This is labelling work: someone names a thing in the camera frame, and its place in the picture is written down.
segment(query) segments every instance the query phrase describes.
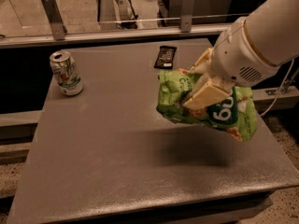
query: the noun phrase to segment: can top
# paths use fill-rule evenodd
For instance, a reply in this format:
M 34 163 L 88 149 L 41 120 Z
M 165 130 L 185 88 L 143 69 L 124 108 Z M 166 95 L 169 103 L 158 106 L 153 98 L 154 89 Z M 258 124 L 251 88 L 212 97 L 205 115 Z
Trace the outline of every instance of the can top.
M 59 50 L 50 55 L 50 60 L 55 63 L 61 63 L 71 57 L 71 54 L 65 50 Z

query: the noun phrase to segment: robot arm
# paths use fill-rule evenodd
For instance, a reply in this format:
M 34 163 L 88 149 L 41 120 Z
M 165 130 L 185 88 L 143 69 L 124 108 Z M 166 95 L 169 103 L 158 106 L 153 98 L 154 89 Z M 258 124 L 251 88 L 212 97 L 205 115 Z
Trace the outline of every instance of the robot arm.
M 267 0 L 235 21 L 211 51 L 213 72 L 246 87 L 275 75 L 299 55 L 298 8 L 299 0 Z

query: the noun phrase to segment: green bag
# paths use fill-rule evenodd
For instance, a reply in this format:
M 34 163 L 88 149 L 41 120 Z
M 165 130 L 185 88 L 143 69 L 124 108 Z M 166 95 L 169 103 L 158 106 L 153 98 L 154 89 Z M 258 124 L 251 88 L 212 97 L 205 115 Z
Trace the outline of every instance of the green bag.
M 251 88 L 233 87 L 227 99 L 196 111 L 181 105 L 200 76 L 183 69 L 161 71 L 157 111 L 175 123 L 201 123 L 226 131 L 235 140 L 250 140 L 257 127 Z

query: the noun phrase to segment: can label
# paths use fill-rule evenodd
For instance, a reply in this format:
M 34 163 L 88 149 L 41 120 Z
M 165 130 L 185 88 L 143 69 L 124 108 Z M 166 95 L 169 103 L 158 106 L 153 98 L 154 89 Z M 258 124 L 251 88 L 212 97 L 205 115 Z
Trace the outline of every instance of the can label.
M 75 95 L 83 90 L 83 82 L 71 54 L 61 50 L 50 56 L 50 67 L 63 94 Z

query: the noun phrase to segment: black object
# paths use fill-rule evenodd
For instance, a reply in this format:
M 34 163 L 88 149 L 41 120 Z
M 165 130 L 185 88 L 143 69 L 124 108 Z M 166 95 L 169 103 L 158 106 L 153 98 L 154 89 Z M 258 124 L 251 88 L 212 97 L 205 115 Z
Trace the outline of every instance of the black object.
M 172 69 L 176 50 L 177 48 L 175 47 L 160 46 L 160 52 L 154 67 Z

